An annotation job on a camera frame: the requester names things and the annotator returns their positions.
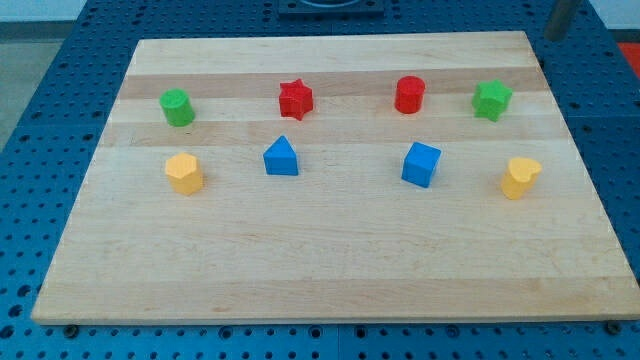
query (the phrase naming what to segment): blue block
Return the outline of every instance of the blue block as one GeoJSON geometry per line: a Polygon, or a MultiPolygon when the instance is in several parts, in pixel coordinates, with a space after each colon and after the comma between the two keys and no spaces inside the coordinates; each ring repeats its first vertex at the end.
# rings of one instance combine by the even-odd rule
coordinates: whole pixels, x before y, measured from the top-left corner
{"type": "Polygon", "coordinates": [[[404,158],[402,179],[418,186],[429,187],[440,154],[442,151],[439,149],[418,142],[413,143],[404,158]]]}
{"type": "Polygon", "coordinates": [[[282,135],[264,152],[268,175],[298,175],[298,158],[287,138],[282,135]]]}

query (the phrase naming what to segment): plastic block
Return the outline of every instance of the plastic block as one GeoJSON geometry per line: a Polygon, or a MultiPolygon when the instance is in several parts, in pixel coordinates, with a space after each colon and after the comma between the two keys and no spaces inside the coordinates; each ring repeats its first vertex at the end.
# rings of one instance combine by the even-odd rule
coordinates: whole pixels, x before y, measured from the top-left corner
{"type": "Polygon", "coordinates": [[[173,190],[182,195],[191,195],[204,187],[204,176],[198,158],[180,153],[165,164],[165,174],[173,190]]]}
{"type": "Polygon", "coordinates": [[[502,177],[500,187],[504,195],[511,200],[517,200],[533,187],[542,165],[533,159],[513,158],[509,160],[507,171],[502,177]]]}
{"type": "Polygon", "coordinates": [[[298,175],[298,158],[287,138],[282,135],[264,152],[268,175],[298,175]]]}
{"type": "Polygon", "coordinates": [[[475,116],[498,121],[500,115],[507,110],[512,94],[513,90],[499,79],[478,83],[472,101],[475,116]]]}
{"type": "Polygon", "coordinates": [[[196,117],[189,95],[182,89],[170,89],[160,97],[160,106],[171,126],[186,126],[196,117]]]}
{"type": "Polygon", "coordinates": [[[429,187],[442,151],[434,147],[413,143],[404,158],[402,179],[422,187],[429,187]]]}
{"type": "Polygon", "coordinates": [[[420,111],[426,84],[416,76],[405,76],[398,80],[396,86],[395,106],[403,114],[414,114],[420,111]]]}
{"type": "Polygon", "coordinates": [[[291,83],[280,83],[280,115],[302,120],[304,114],[313,110],[313,91],[298,79],[291,83]]]}

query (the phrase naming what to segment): light wood surface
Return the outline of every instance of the light wood surface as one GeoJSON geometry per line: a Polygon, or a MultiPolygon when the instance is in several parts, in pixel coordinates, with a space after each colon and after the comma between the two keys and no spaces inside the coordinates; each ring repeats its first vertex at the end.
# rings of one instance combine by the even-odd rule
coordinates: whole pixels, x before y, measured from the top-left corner
{"type": "Polygon", "coordinates": [[[638,318],[640,290],[524,33],[144,40],[32,317],[43,324],[461,322],[638,318]],[[423,110],[393,108],[422,76],[423,110]],[[279,82],[316,108],[279,116],[279,82]],[[515,89],[473,118],[478,81],[515,89]],[[164,122],[158,96],[192,95],[164,122]],[[300,176],[267,176],[281,134],[300,176]],[[400,179],[413,141],[443,150],[431,187],[400,179]],[[205,188],[174,193],[169,157],[205,188]],[[544,167],[519,201],[512,157],[544,167]]]}

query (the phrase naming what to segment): blue pegboard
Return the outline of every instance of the blue pegboard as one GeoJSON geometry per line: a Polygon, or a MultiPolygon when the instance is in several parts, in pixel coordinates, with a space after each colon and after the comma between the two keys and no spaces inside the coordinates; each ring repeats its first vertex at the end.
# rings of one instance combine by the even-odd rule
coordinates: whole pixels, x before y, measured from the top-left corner
{"type": "Polygon", "coordinates": [[[81,327],[66,338],[29,319],[142,38],[524,30],[639,277],[639,84],[588,2],[560,43],[542,38],[552,0],[384,4],[384,16],[278,19],[271,0],[89,0],[0,154],[0,359],[640,359],[633,321],[81,327]]]}

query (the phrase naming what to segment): yellow block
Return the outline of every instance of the yellow block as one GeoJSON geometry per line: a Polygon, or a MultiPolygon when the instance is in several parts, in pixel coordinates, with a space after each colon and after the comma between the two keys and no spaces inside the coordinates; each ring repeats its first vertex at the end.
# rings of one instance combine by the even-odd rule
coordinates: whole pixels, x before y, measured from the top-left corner
{"type": "Polygon", "coordinates": [[[191,195],[204,187],[200,162],[191,154],[180,153],[167,160],[164,173],[177,193],[191,195]]]}
{"type": "Polygon", "coordinates": [[[520,199],[527,190],[533,187],[541,171],[542,165],[533,159],[513,158],[509,160],[507,171],[500,183],[502,192],[511,200],[520,199]]]}

